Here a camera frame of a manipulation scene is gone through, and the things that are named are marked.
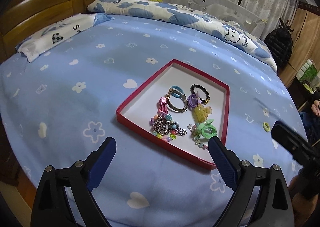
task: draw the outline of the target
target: silver chain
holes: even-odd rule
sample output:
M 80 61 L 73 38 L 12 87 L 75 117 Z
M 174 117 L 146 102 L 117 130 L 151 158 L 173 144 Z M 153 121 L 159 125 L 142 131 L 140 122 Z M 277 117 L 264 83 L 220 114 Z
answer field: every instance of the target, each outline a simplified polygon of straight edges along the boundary
M 176 125 L 177 126 L 177 128 L 174 129 L 174 130 L 177 132 L 178 136 L 182 136 L 183 137 L 184 135 L 186 135 L 188 133 L 187 130 L 182 129 L 182 128 L 179 127 L 178 122 L 170 123 L 170 121 L 165 121 L 162 118 L 158 118 L 158 119 L 155 120 L 154 124 L 152 125 L 152 129 L 154 131 L 158 132 L 161 136 L 165 136 L 165 135 L 169 134 L 169 132 L 171 130 L 173 130 L 172 129 L 172 125 Z

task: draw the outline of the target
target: metal bolt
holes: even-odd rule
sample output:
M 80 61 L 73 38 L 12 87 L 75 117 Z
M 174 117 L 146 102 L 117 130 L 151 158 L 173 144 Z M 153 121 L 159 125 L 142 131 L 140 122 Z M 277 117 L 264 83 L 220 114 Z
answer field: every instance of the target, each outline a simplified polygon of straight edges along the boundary
M 243 166 L 250 166 L 250 162 L 249 162 L 248 160 L 242 160 L 242 161 L 241 161 L 241 164 L 242 164 Z
M 47 166 L 47 167 L 45 168 L 45 170 L 46 170 L 46 172 L 50 172 L 50 171 L 52 170 L 52 166 Z
M 279 170 L 280 170 L 280 167 L 279 167 L 277 164 L 274 164 L 272 167 L 273 167 L 273 169 L 276 170 L 276 171 L 279 171 Z
M 79 160 L 75 163 L 76 167 L 81 167 L 83 165 L 83 161 Z

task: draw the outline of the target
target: pink hair clip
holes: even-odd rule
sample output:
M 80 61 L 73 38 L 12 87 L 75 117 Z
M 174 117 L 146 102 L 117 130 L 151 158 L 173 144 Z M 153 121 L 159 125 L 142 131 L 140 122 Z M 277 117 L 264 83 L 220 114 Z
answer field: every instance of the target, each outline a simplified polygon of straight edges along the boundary
M 159 112 L 163 111 L 166 114 L 168 114 L 168 109 L 167 109 L 167 100 L 165 97 L 161 97 L 159 100 Z

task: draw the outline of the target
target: black backpack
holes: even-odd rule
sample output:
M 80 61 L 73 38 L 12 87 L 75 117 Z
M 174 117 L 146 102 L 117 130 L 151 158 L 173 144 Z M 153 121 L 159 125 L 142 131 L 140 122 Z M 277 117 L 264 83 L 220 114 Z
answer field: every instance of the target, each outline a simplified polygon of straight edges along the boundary
M 292 32 L 291 26 L 288 26 L 280 20 L 279 28 L 276 28 L 269 33 L 264 39 L 264 43 L 269 48 L 273 59 L 275 60 L 278 69 L 282 69 L 289 62 L 292 53 L 292 38 L 289 32 Z

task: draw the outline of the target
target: blue hair tie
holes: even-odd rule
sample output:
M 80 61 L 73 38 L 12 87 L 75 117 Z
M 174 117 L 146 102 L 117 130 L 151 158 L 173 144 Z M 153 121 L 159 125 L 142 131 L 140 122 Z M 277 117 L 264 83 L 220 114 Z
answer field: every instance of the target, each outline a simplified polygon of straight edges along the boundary
M 183 90 L 179 86 L 174 85 L 174 86 L 171 86 L 171 88 L 173 88 L 183 94 Z M 180 99 L 180 96 L 176 93 L 172 93 L 171 96 Z

